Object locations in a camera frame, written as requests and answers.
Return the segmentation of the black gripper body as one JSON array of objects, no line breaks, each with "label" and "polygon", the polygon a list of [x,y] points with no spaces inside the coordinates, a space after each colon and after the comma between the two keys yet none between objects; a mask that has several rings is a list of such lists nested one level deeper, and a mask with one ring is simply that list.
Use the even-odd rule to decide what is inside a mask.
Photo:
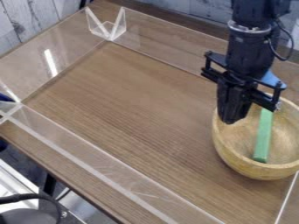
[{"label": "black gripper body", "polygon": [[201,74],[218,85],[225,80],[251,91],[253,104],[277,111],[286,84],[271,72],[277,54],[279,25],[242,24],[229,21],[229,49],[226,54],[207,51]]}]

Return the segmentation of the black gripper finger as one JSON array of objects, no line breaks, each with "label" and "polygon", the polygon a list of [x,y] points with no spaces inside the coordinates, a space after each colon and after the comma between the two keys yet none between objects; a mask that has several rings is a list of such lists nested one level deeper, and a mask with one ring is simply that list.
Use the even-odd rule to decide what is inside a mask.
[{"label": "black gripper finger", "polygon": [[235,123],[239,118],[239,87],[225,80],[218,83],[218,113],[225,123]]},{"label": "black gripper finger", "polygon": [[233,121],[237,122],[241,119],[245,119],[249,115],[249,110],[253,105],[251,100],[251,91],[245,89],[243,87],[234,87],[234,119]]}]

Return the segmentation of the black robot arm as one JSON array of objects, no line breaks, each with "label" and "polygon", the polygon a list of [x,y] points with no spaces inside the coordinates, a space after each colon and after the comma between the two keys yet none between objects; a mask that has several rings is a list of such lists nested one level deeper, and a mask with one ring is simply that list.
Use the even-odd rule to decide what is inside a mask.
[{"label": "black robot arm", "polygon": [[286,84],[271,72],[279,35],[286,30],[279,18],[291,12],[293,0],[231,0],[229,49],[205,53],[202,75],[218,84],[219,119],[233,124],[245,119],[254,104],[274,112]]}]

